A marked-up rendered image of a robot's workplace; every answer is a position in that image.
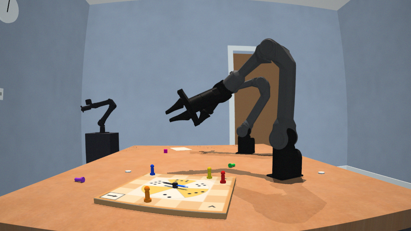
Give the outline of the yellow game pawn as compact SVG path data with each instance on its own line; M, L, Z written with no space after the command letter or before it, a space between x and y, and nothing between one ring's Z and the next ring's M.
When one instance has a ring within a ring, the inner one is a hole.
M207 179L212 179L212 176L211 176L211 167L208 167L207 168Z

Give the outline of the red game pawn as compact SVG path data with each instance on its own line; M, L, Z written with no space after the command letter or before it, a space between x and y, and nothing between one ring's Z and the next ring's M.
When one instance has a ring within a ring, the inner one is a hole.
M226 183L226 180L225 180L225 171L221 171L221 180L220 180L220 183Z

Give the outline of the orange game pawn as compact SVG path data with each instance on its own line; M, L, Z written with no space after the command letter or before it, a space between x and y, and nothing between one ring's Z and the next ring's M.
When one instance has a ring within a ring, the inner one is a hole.
M144 198L144 202L145 203L150 203L151 201L152 201L152 199L150 198L150 187L148 187L148 186L146 186L145 188L144 188L144 190L145 190L145 198Z

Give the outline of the tan printed game board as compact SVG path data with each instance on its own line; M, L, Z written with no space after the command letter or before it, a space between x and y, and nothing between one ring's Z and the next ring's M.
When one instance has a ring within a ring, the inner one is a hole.
M94 203L122 209L151 213L226 219L232 199L236 176L143 174L106 193L94 197ZM178 183L187 187L172 186ZM150 203L145 203L144 188L150 187Z

